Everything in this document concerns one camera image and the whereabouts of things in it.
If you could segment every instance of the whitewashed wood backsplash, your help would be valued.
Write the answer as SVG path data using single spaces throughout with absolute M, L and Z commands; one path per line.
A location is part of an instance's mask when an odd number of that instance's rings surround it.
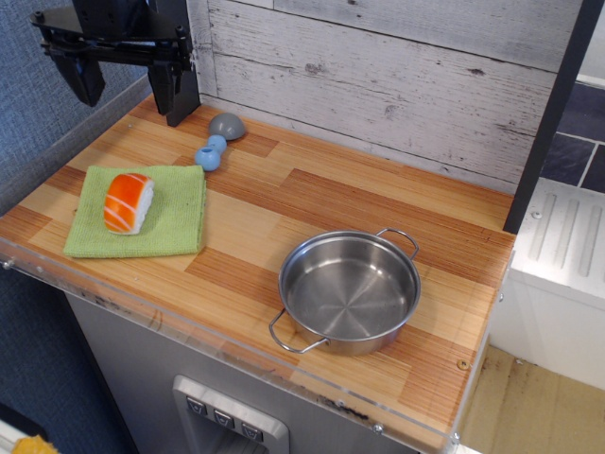
M 203 103 L 514 192 L 580 0 L 188 0 Z

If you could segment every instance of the clear plastic edge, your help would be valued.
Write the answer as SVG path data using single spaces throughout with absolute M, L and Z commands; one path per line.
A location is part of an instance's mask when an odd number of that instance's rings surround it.
M 443 433 L 389 406 L 344 389 L 213 329 L 159 308 L 81 271 L 0 238 L 0 265 L 15 269 L 79 299 L 234 367 L 282 391 L 336 412 L 374 433 L 425 454 L 449 454 L 459 445 L 457 433 Z M 464 394 L 468 393 L 469 384 Z

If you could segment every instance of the yellow object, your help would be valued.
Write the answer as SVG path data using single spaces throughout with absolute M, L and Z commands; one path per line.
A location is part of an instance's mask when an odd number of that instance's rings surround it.
M 17 440 L 12 454 L 59 454 L 59 451 L 45 442 L 40 435 L 36 435 Z

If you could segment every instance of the gray toy bowl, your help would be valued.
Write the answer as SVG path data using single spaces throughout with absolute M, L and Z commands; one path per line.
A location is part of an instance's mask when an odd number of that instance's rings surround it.
M 210 121 L 210 135 L 222 135 L 226 140 L 239 139 L 246 133 L 244 122 L 233 113 L 220 113 Z

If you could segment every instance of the green towel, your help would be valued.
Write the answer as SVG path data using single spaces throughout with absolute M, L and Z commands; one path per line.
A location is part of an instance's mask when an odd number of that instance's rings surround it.
M 129 172 L 148 175 L 155 182 L 153 202 L 139 234 L 117 235 L 105 227 L 105 195 L 113 178 Z M 90 166 L 63 252 L 89 258 L 197 253 L 201 247 L 205 195 L 201 166 Z

